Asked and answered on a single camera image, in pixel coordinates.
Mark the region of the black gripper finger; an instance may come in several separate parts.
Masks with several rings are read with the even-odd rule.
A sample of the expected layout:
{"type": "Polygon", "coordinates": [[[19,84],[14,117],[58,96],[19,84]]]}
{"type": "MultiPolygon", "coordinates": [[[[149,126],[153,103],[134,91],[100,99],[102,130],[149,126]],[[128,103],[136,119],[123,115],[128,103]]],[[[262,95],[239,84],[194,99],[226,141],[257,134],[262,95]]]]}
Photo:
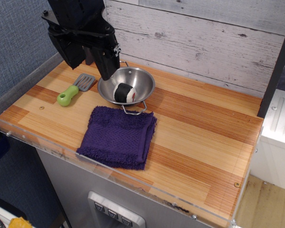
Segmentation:
{"type": "Polygon", "coordinates": [[[97,69],[104,81],[107,81],[120,68],[119,54],[107,48],[90,48],[97,69]]]}
{"type": "Polygon", "coordinates": [[[72,69],[77,68],[85,60],[86,54],[81,45],[52,34],[48,35],[54,47],[72,69]]]}

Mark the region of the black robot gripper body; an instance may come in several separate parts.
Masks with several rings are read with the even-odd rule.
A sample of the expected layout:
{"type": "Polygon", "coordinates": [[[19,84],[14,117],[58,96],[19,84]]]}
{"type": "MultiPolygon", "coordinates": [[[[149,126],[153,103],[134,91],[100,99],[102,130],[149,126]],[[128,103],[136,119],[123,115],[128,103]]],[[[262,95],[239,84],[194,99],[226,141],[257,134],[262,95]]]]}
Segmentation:
{"type": "Polygon", "coordinates": [[[120,47],[114,28],[103,18],[102,0],[50,0],[51,10],[43,11],[48,33],[82,47],[107,48],[116,54],[120,47]]]}

